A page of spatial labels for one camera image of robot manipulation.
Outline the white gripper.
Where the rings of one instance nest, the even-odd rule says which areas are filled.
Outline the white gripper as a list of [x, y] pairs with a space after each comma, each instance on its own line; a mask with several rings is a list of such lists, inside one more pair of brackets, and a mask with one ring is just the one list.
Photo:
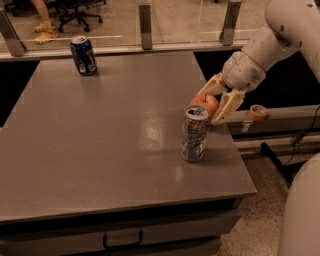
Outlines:
[[245, 94], [255, 90], [265, 79], [266, 72], [242, 51], [234, 52], [224, 63], [222, 73], [213, 75], [198, 94], [222, 94], [212, 125], [224, 123], [243, 103]]

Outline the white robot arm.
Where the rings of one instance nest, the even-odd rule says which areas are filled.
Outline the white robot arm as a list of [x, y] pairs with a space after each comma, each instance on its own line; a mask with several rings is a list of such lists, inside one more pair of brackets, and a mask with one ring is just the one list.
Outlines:
[[[266, 25], [224, 63], [201, 89], [218, 95], [229, 87], [213, 121], [224, 122], [277, 62], [300, 52], [320, 80], [320, 12], [315, 0], [269, 0]], [[296, 174], [283, 214], [277, 256], [320, 256], [320, 154]]]

